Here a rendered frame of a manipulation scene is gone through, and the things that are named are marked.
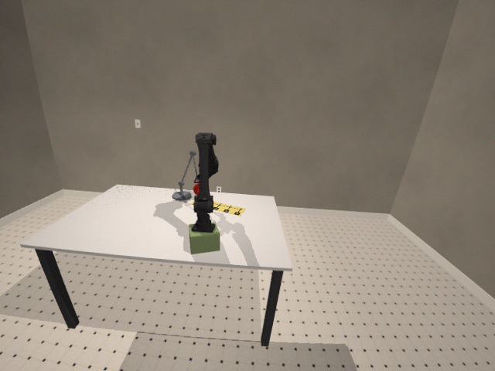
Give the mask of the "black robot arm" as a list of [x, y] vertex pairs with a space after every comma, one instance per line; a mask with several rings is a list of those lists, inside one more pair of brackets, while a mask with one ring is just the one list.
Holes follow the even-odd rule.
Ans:
[[[205, 137], [204, 137], [205, 136]], [[194, 196], [193, 209], [198, 217], [198, 222], [193, 225], [193, 232], [212, 233], [215, 223], [211, 223], [210, 215], [213, 213], [213, 196], [209, 190], [209, 173], [214, 175], [218, 172], [218, 161], [214, 154], [213, 145], [216, 145], [215, 134], [196, 134], [196, 143], [199, 149], [200, 161], [200, 190], [199, 195]]]

